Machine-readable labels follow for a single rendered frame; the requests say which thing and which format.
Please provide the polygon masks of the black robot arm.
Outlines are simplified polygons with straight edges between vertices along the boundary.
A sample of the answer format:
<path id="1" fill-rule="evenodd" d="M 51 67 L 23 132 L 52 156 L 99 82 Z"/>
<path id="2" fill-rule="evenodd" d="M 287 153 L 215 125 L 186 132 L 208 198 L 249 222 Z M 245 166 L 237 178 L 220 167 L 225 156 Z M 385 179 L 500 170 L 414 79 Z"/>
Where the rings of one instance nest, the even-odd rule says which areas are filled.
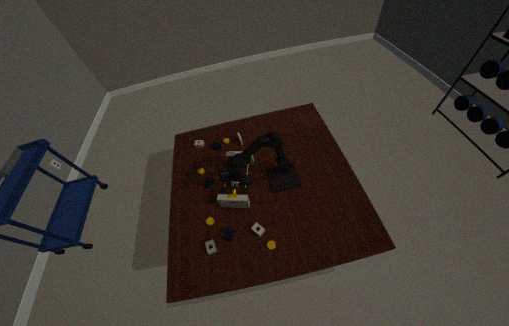
<path id="1" fill-rule="evenodd" d="M 265 141 L 265 138 L 269 138 L 270 141 Z M 226 168 L 221 168 L 218 170 L 220 179 L 224 179 L 227 177 L 231 177 L 231 174 L 235 177 L 241 174 L 241 170 L 245 169 L 244 165 L 246 160 L 251 157 L 256 151 L 258 151 L 261 147 L 275 147 L 277 158 L 276 161 L 280 166 L 280 171 L 283 174 L 290 174 L 292 169 L 292 164 L 285 157 L 283 149 L 283 140 L 277 133 L 277 131 L 267 132 L 262 136 L 258 136 L 257 139 L 249 145 L 244 151 L 241 153 L 235 154 L 230 158 L 227 162 Z"/>

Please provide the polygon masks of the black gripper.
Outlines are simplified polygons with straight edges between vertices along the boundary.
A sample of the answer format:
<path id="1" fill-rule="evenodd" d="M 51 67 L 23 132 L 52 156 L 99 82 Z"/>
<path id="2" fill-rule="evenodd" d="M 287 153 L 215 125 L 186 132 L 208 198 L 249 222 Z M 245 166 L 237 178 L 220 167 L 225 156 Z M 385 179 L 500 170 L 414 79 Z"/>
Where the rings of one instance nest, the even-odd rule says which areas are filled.
<path id="1" fill-rule="evenodd" d="M 231 174 L 231 177 L 227 177 L 227 178 L 224 178 L 224 179 L 220 179 L 221 182 L 225 182 L 225 183 L 228 183 L 231 185 L 231 181 L 235 181 L 235 182 L 239 182 L 239 186 L 240 185 L 250 185 L 250 180 L 251 180 L 251 176 L 250 175 L 245 175 L 245 176 L 241 176 L 241 174 L 237 177 L 233 176 Z"/>

